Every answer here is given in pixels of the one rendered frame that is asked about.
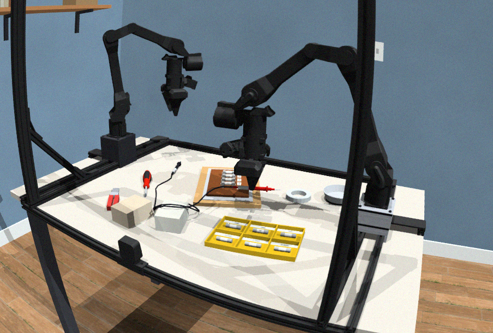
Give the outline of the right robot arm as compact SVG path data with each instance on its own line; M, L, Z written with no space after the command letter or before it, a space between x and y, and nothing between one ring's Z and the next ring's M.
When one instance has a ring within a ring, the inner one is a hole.
M243 125L244 133L252 135L265 134L267 117L275 115L275 112L269 105L265 108L256 106L266 102L286 80L315 59L337 64L350 88L354 102L357 49L353 46L333 47L335 49L332 47L322 46L318 43L308 43L271 73L244 86L241 97L236 104L219 101L213 116L214 126L237 130L239 126ZM243 109L248 106L253 108L251 110ZM238 154L239 157L243 158L244 141L238 139L227 143L224 142L220 146L219 153L222 154L223 158ZM365 171L371 178L366 185L364 205L387 210L393 184L393 168L388 162L386 151L377 134L372 111Z

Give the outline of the red-handled pliers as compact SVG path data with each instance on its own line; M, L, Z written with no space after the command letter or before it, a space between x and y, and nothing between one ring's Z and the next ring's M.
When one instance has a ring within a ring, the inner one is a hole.
M114 199L114 202L113 202ZM111 211L112 204L116 204L119 202L119 188L113 188L111 194L109 195L107 202L107 211Z

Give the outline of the red and black screwdriver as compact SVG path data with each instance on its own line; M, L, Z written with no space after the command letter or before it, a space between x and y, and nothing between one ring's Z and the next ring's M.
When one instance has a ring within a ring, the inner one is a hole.
M152 175L150 171L146 170L143 174L143 187L145 188L145 196L147 196L147 189L149 188L149 183L151 182Z

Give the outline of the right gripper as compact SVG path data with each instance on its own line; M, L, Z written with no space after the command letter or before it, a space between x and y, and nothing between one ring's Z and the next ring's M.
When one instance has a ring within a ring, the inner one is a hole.
M240 159L235 164L234 174L246 176L249 190L254 191L260 175L262 174L262 171L267 163L266 160L261 159L264 159L265 155L270 155L270 146L266 144L266 133L252 135L243 132L241 139L244 141L244 158L246 159Z

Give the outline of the white rectangular block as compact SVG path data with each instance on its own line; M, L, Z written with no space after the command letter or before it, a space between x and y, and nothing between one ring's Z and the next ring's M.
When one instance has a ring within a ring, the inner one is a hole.
M165 199L163 204L189 206L188 202ZM189 208L161 207L154 215L156 231L180 234L189 217Z

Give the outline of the yellow tray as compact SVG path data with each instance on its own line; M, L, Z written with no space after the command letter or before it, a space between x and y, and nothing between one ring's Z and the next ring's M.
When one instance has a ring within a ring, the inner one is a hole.
M241 229L226 227L226 223L241 225ZM253 228L267 229L268 234L253 232ZM296 238L280 236L281 232L297 234ZM245 255L295 262L305 228L278 225L260 221L224 216L205 240L207 247ZM232 243L216 240L216 237L233 239ZM261 243L261 248L244 245L245 241ZM274 250L274 246L291 248L291 252ZM240 248L239 248L240 247ZM294 257L293 257L294 256Z

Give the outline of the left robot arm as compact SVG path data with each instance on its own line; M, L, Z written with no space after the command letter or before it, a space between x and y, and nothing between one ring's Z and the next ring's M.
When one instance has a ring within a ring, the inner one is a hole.
M161 46L169 53L178 54L184 56L184 58L177 58L177 56L169 56L165 54L162 60L167 61L166 72L182 72L186 71L198 71L203 68L203 61L201 53L188 53L184 48L184 42L177 38L167 37L141 27L136 23L130 23L127 26L117 30L108 30L103 35L104 45L109 57L109 64L111 70L112 83L114 88L114 107L109 111L109 133L108 137L121 138L128 135L127 126L125 123L125 116L130 111L130 96L128 92L124 92L121 70L118 59L118 39L134 34L142 37L146 40L154 42ZM189 56L190 55L190 56ZM188 57L189 56L189 57ZM183 62L182 62L183 60ZM195 89L197 81L192 80L191 76L182 77L181 88L184 86L191 89ZM116 110L116 111L115 111Z

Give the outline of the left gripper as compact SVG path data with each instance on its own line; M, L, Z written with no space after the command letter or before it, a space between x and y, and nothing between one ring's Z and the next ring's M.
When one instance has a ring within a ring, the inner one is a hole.
M183 75L182 72L166 72L165 77L166 84L161 86L161 91L169 111L177 116L181 102L188 97L188 92L181 88Z

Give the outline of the beige block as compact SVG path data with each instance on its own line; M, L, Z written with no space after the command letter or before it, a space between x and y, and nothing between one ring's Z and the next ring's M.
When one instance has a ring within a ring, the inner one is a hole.
M126 228L153 216L152 201L133 195L111 206L112 220Z

